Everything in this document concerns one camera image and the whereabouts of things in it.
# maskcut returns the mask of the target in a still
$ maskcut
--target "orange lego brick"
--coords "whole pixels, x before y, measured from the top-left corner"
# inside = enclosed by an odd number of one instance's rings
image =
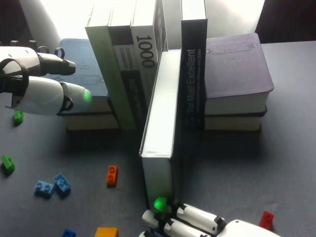
[[[119,237],[119,230],[117,228],[99,227],[94,237]]]
[[[118,167],[116,165],[110,165],[108,168],[107,186],[116,186],[118,180]]]

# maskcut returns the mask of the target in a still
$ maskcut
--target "robotic arm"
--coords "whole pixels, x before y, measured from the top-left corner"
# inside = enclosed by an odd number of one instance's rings
[[[35,52],[30,47],[0,46],[0,93],[12,93],[11,108],[37,115],[62,115],[89,110],[91,93],[82,86],[40,78],[46,74],[71,75],[75,63],[65,60],[63,48],[55,54]]]
[[[234,220],[226,223],[220,216],[177,201],[158,198],[154,204],[159,211],[145,211],[143,221],[155,236],[167,237],[279,237],[250,223]],[[146,231],[139,237],[152,237]]]

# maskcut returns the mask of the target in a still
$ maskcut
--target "gray table surface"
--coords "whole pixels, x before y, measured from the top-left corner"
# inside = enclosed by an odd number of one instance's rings
[[[275,89],[260,134],[203,133],[184,157],[183,201],[226,220],[258,224],[275,215],[282,237],[316,232],[316,42],[263,45]],[[141,163],[135,133],[67,135],[61,118],[25,115],[12,127],[8,95],[0,95],[0,151],[14,173],[0,175],[0,236],[61,236],[65,228],[93,237],[118,227],[136,237],[146,227]],[[107,167],[119,166],[118,186],[107,189]],[[37,180],[62,172],[71,194],[34,196]]]

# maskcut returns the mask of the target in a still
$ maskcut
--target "dark background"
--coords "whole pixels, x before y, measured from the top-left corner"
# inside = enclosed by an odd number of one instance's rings
[[[256,33],[261,43],[316,40],[315,0],[265,0]],[[32,40],[19,0],[0,0],[0,41]]]

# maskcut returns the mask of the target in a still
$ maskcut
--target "printed number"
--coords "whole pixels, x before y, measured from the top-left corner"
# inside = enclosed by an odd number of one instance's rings
[[[136,37],[137,41],[139,42],[140,40],[152,40],[150,36],[147,37]],[[155,62],[152,60],[154,57],[154,53],[151,52],[150,50],[153,48],[153,45],[150,42],[143,41],[138,44],[138,47],[142,52],[140,53],[141,58],[144,60],[142,61],[142,65],[146,68],[151,68],[155,65]]]

